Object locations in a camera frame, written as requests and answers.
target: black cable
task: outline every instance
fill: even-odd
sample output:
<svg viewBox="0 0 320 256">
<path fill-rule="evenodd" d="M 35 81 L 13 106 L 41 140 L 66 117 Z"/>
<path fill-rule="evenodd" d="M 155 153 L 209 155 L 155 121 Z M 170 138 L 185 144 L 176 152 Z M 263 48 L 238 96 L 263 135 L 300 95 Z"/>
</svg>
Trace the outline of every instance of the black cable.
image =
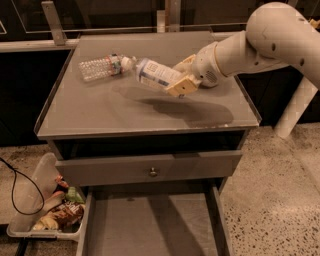
<svg viewBox="0 0 320 256">
<path fill-rule="evenodd" d="M 33 214 L 37 214 L 38 212 L 40 212 L 43 207 L 44 207 L 44 197 L 38 187 L 38 185 L 32 180 L 30 179 L 27 175 L 23 174 L 22 172 L 16 170 L 12 165 L 10 165 L 8 162 L 6 162 L 2 157 L 0 157 L 0 161 L 3 162 L 11 171 L 13 171 L 14 173 L 14 180 L 13 180 L 13 184 L 12 184 L 12 190 L 11 190 L 11 201 L 12 201 L 12 205 L 14 207 L 14 209 L 20 213 L 20 214 L 23 214 L 23 215 L 33 215 Z M 34 186 L 35 188 L 38 190 L 40 196 L 41 196 L 41 207 L 39 210 L 36 210 L 35 212 L 32 212 L 32 213 L 26 213 L 26 212 L 22 212 L 18 209 L 18 207 L 16 206 L 15 202 L 14 202 L 14 196 L 13 196 L 13 193 L 14 193 L 14 189 L 15 189 L 15 186 L 16 186 L 16 181 L 17 181 L 17 174 L 20 174 L 21 176 L 25 177 L 27 180 L 29 180 Z"/>
</svg>

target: bottle cap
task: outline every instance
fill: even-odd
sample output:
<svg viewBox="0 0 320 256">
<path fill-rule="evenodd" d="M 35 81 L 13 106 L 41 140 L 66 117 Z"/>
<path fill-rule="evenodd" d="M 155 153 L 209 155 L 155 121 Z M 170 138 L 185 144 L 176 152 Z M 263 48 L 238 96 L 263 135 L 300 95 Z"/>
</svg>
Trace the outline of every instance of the bottle cap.
<svg viewBox="0 0 320 256">
<path fill-rule="evenodd" d="M 124 70 L 130 70 L 133 68 L 134 66 L 134 61 L 133 59 L 130 59 L 128 57 L 123 57 L 122 60 L 121 60 L 121 67 L 124 69 Z"/>
</svg>

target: drawer handle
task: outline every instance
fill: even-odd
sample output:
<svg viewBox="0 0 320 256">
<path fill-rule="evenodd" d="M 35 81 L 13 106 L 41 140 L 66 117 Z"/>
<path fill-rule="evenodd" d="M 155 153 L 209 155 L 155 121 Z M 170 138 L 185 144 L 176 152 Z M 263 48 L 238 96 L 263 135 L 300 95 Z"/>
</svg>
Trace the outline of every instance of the drawer handle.
<svg viewBox="0 0 320 256">
<path fill-rule="evenodd" d="M 149 176 L 154 178 L 158 176 L 158 173 L 156 171 L 156 169 L 154 167 L 151 167 L 150 172 L 149 172 Z"/>
</svg>

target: speckled floor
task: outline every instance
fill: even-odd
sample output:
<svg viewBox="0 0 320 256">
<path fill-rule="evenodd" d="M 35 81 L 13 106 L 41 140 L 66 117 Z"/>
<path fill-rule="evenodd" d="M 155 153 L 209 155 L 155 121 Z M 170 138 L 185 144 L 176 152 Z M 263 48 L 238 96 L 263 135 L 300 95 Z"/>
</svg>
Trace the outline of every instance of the speckled floor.
<svg viewBox="0 0 320 256">
<path fill-rule="evenodd" d="M 0 156 L 28 175 L 47 145 L 0 148 Z M 13 175 L 0 164 L 0 255 L 14 255 L 5 235 L 14 210 Z M 320 255 L 320 124 L 298 125 L 286 140 L 271 127 L 250 132 L 243 157 L 221 194 L 237 256 Z M 75 255 L 71 241 L 34 242 L 26 255 Z"/>
</svg>

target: drawer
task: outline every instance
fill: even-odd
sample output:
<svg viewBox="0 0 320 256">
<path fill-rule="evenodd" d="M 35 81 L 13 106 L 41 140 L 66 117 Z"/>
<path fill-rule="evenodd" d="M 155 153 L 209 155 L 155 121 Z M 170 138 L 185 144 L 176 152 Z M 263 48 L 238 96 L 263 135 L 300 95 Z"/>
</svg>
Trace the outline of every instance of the drawer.
<svg viewBox="0 0 320 256">
<path fill-rule="evenodd" d="M 104 157 L 57 161 L 72 186 L 96 186 L 231 176 L 241 151 Z"/>
<path fill-rule="evenodd" d="M 76 255 L 234 255 L 217 189 L 200 184 L 91 187 Z"/>
</svg>

